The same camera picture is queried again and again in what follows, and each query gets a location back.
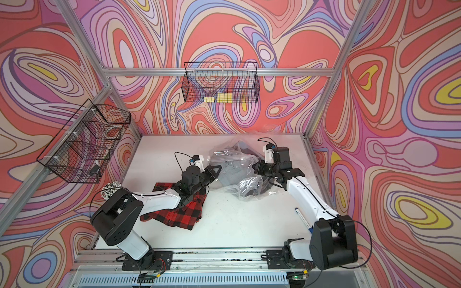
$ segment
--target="marker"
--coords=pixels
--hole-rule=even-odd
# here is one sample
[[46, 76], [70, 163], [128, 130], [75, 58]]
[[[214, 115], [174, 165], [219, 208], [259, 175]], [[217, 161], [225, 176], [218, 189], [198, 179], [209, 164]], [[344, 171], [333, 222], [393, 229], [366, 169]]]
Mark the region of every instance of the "marker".
[[304, 218], [304, 216], [301, 214], [301, 211], [299, 210], [299, 208], [295, 208], [295, 211], [296, 213], [298, 213], [299, 217], [301, 218], [301, 220], [304, 222], [304, 225], [309, 229], [309, 231], [312, 233], [313, 229], [312, 227], [309, 225], [309, 223], [307, 222], [307, 220]]

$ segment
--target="colorful swirl wallpaper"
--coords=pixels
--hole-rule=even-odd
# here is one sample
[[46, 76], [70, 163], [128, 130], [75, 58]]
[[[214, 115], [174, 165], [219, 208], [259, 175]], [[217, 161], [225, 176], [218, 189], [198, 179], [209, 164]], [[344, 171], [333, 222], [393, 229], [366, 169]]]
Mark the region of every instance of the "colorful swirl wallpaper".
[[461, 1], [378, 0], [309, 137], [378, 287], [461, 287]]
[[[109, 68], [331, 68], [360, 1], [69, 3]], [[102, 84], [54, 0], [0, 0], [0, 27], [1, 207]], [[377, 0], [340, 68], [309, 139], [336, 209], [370, 229], [377, 287], [460, 287], [461, 1]], [[181, 80], [111, 78], [144, 135], [304, 132], [326, 83], [261, 77], [257, 104], [231, 105], [184, 103]], [[136, 145], [129, 129], [99, 184], [47, 177], [0, 237], [0, 288], [59, 287], [95, 234], [89, 213], [103, 200], [90, 212], [93, 193], [121, 179]]]
[[[0, 27], [1, 207], [101, 83], [53, 0], [0, 0]], [[46, 178], [0, 237], [1, 288], [59, 285], [95, 235], [88, 216], [92, 193], [121, 178], [135, 145], [128, 131], [98, 185]], [[101, 203], [96, 197], [92, 211]]]
[[258, 103], [241, 104], [185, 103], [181, 77], [118, 76], [112, 83], [143, 135], [305, 131], [326, 77], [274, 80], [272, 92], [261, 87]]
[[[335, 63], [358, 1], [80, 0], [72, 2], [105, 67], [183, 68], [257, 61]], [[113, 77], [141, 134], [304, 132], [326, 77], [263, 77], [258, 104], [184, 103], [181, 77]]]

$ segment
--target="black wire basket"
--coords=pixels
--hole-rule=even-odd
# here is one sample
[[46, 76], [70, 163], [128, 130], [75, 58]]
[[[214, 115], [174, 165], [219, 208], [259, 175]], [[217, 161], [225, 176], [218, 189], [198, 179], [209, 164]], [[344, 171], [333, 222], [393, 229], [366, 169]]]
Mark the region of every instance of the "black wire basket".
[[42, 157], [60, 133], [43, 149], [37, 161], [68, 183], [99, 183], [130, 122], [128, 111], [91, 103], [82, 120], [65, 132], [67, 138], [57, 150]]
[[257, 62], [185, 62], [184, 102], [258, 103]]

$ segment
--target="plaid fabric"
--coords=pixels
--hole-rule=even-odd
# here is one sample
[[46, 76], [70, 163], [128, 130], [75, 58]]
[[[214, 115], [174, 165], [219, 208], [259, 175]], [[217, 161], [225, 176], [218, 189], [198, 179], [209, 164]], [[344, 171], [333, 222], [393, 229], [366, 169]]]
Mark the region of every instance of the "plaid fabric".
[[[156, 183], [153, 191], [166, 190], [171, 188], [174, 183]], [[197, 192], [194, 199], [183, 208], [164, 209], [150, 212], [140, 216], [141, 221], [155, 219], [165, 225], [172, 227], [181, 227], [192, 230], [194, 224], [201, 218], [203, 202], [205, 202], [206, 189], [203, 192]]]

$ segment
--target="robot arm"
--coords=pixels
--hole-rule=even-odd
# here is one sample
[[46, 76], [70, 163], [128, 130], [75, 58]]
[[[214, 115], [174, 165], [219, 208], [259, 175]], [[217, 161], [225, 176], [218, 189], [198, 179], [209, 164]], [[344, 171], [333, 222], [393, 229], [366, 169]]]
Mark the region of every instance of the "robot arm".
[[139, 215], [186, 206], [197, 192], [218, 178], [221, 166], [209, 165], [204, 169], [202, 161], [203, 157], [195, 155], [193, 165], [187, 167], [171, 189], [135, 194], [120, 188], [93, 214], [91, 224], [107, 245], [119, 247], [138, 261], [141, 269], [149, 269], [154, 262], [153, 251], [133, 226]]
[[304, 173], [293, 168], [287, 147], [263, 147], [265, 161], [253, 165], [256, 174], [275, 179], [298, 201], [312, 225], [310, 241], [289, 241], [290, 258], [313, 261], [320, 270], [356, 262], [357, 240], [352, 219], [341, 216], [314, 192]]

